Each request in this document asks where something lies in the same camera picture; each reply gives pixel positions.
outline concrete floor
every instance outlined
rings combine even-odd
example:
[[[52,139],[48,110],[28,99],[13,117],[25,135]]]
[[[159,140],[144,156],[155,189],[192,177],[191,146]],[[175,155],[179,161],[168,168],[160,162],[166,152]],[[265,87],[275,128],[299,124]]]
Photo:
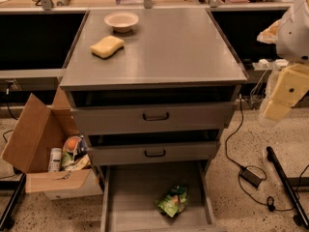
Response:
[[[0,113],[0,132],[14,128],[15,120]],[[266,147],[271,146],[288,176],[299,176],[309,164],[309,108],[295,108],[289,116],[272,129],[257,124],[258,110],[244,110],[244,123],[228,143],[229,156],[244,166],[255,165],[264,169],[267,179],[255,189],[241,181],[243,187],[262,203],[274,197],[277,209],[292,207],[278,175],[267,160]],[[267,206],[254,202],[239,186],[239,168],[225,156],[224,140],[239,125],[240,111],[222,136],[222,146],[211,163],[206,181],[217,226],[228,231],[306,231],[293,221],[295,211],[270,212]],[[0,139],[0,153],[5,140]],[[0,161],[0,177],[13,173],[12,167]],[[309,212],[309,194],[301,193],[300,200]],[[1,192],[1,209],[10,194]],[[12,232],[25,231],[99,231],[102,195],[49,200],[43,193],[23,194],[14,209]]]

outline sponge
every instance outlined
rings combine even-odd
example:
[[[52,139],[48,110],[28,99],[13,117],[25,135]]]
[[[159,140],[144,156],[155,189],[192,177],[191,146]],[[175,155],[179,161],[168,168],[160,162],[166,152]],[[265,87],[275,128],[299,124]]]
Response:
[[[91,45],[90,50],[93,54],[101,58],[108,58],[113,55],[118,49],[125,46],[125,42],[114,36],[107,36],[98,43]]]

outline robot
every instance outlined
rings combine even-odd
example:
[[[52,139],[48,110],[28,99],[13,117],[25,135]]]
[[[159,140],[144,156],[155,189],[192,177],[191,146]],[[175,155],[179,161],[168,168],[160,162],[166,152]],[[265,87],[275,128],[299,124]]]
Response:
[[[260,108],[259,122],[274,127],[287,116],[309,91],[309,0],[295,0],[277,22],[275,35],[278,56],[289,61],[278,73],[275,85],[267,82],[267,96]]]

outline open cardboard box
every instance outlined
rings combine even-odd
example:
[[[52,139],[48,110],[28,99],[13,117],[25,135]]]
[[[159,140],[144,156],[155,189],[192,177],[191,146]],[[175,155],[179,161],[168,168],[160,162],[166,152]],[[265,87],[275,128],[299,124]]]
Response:
[[[92,169],[72,171],[67,179],[68,171],[47,172],[51,149],[62,148],[71,135],[78,129],[66,94],[58,88],[50,108],[31,94],[2,159],[27,174],[27,193],[43,191],[50,199],[102,194]]]

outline drawer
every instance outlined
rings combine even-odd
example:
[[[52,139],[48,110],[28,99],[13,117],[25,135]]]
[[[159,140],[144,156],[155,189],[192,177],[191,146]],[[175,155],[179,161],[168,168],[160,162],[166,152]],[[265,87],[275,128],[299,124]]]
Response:
[[[110,166],[105,177],[102,232],[226,231],[215,226],[198,161]],[[155,201],[175,185],[188,186],[188,203],[170,218],[158,212]]]
[[[220,102],[73,108],[72,116],[81,134],[89,135],[224,129],[234,111],[233,102]]]
[[[157,142],[155,138],[149,138],[148,143],[142,138],[136,144],[124,143],[127,144],[89,147],[88,155],[92,165],[210,160],[220,147],[219,141],[190,141],[183,138],[175,142],[170,138],[160,138]]]

